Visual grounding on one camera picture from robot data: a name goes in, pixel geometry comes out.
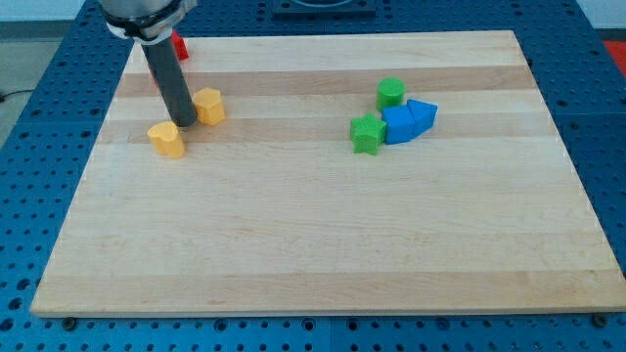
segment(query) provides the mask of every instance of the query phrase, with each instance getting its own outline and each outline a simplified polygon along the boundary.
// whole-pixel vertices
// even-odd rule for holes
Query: blue perforated table
[[[201,2],[184,36],[512,29],[626,268],[626,81],[573,0],[379,0],[376,16],[273,19],[266,1]],[[131,43],[87,0],[0,152],[0,351],[626,350],[626,315],[41,320],[28,306]]]

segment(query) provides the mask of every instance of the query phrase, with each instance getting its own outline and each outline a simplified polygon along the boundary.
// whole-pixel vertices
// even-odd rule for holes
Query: blue cube
[[[392,107],[382,110],[382,120],[387,123],[384,142],[398,144],[413,139],[415,121],[407,106]]]
[[[437,106],[413,99],[410,99],[407,102],[407,106],[409,107],[415,122],[413,127],[413,138],[416,138],[434,125],[434,118],[437,115]]]

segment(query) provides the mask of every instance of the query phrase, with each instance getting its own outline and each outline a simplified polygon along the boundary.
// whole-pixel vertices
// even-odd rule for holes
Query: wooden board
[[[626,283],[510,31],[189,39],[228,119],[154,153],[131,54],[32,304],[44,317],[615,311]],[[401,77],[435,128],[353,154]]]

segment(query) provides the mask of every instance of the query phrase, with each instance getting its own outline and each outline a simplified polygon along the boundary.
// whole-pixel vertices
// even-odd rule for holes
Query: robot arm
[[[189,88],[171,42],[172,27],[198,5],[198,0],[100,0],[109,30],[142,45],[165,101],[169,116],[179,127],[198,119]]]

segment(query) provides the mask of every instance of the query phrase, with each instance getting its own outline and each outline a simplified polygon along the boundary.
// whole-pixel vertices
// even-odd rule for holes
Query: green block
[[[399,78],[387,77],[379,83],[379,91],[376,97],[376,108],[382,111],[384,108],[402,105],[404,93],[407,88]]]
[[[372,113],[350,121],[350,140],[355,153],[376,155],[379,145],[384,142],[386,122],[377,119]]]

